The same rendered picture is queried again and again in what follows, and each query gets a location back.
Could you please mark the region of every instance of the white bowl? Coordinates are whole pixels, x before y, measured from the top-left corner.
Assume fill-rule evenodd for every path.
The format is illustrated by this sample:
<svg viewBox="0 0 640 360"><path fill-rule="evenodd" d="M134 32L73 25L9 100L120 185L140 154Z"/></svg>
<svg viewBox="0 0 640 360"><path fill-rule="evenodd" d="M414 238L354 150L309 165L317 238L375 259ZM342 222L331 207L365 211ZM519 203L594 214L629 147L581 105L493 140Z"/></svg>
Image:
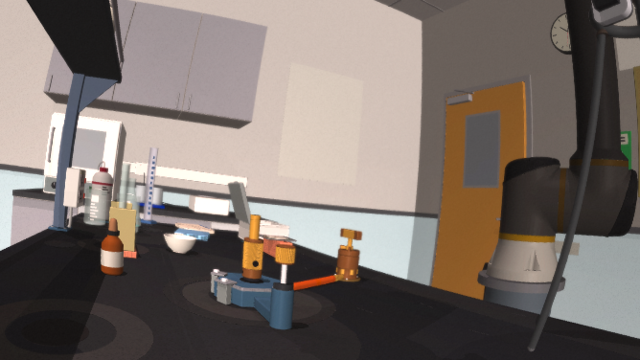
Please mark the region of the white bowl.
<svg viewBox="0 0 640 360"><path fill-rule="evenodd" d="M194 248L197 239L184 234L167 233L165 234L165 241L175 253L187 254L189 250Z"/></svg>

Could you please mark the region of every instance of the wall cabinet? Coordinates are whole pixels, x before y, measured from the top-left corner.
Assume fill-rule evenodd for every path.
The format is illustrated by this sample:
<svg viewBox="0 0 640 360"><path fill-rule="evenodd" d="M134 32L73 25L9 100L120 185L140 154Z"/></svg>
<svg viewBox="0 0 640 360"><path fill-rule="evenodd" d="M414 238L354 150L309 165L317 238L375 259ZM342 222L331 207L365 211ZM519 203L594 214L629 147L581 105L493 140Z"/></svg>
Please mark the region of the wall cabinet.
<svg viewBox="0 0 640 360"><path fill-rule="evenodd" d="M202 15L180 119L251 122L265 37L265 26Z"/></svg>
<svg viewBox="0 0 640 360"><path fill-rule="evenodd" d="M131 22L131 16L136 3L133 1L120 0L118 1L118 14L120 19L120 36L125 46L126 34ZM51 56L51 62L49 63L49 72L44 84L44 93L47 94L53 101L59 103L67 103L69 99L69 90L71 89L71 79L73 74L64 61L60 52L54 47L54 53ZM102 95L100 95L92 106L101 105L102 107L108 106L113 97L114 86L111 86Z"/></svg>
<svg viewBox="0 0 640 360"><path fill-rule="evenodd" d="M242 127L253 119L266 27L119 1L123 80L89 106ZM45 93L66 103L72 74L54 49Z"/></svg>

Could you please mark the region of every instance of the wall clock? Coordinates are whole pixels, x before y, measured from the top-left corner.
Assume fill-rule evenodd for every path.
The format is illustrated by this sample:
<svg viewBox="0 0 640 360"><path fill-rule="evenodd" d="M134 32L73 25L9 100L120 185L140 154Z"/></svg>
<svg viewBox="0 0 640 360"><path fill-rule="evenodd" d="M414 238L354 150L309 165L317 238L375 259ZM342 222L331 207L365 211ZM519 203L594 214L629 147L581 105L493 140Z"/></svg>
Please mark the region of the wall clock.
<svg viewBox="0 0 640 360"><path fill-rule="evenodd" d="M563 54L571 54L571 38L566 13L558 16L551 27L551 42Z"/></svg>

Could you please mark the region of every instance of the orange hose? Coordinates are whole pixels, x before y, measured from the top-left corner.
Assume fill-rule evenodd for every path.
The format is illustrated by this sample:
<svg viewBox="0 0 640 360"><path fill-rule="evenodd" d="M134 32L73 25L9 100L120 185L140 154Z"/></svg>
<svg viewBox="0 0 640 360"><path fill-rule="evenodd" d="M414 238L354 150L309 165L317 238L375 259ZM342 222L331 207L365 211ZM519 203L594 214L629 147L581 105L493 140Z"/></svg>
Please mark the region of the orange hose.
<svg viewBox="0 0 640 360"><path fill-rule="evenodd" d="M309 287L313 287L313 286L320 286L320 285L324 285L327 283L332 283L335 282L337 280L335 275L330 275L324 278L318 278L318 279L311 279L311 280L306 280L306 281L298 281L298 282L294 282L293 283L293 290L302 290L302 289L307 289Z"/></svg>

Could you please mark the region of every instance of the orange door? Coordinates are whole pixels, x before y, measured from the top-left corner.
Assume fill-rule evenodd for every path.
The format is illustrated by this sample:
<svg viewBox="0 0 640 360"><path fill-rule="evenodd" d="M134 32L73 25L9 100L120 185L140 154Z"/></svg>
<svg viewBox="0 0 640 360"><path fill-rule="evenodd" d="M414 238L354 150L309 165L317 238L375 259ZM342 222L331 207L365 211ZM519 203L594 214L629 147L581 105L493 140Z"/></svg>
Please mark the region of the orange door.
<svg viewBox="0 0 640 360"><path fill-rule="evenodd" d="M526 157L524 82L446 106L445 175L431 286L484 298L478 273L498 241L502 181Z"/></svg>

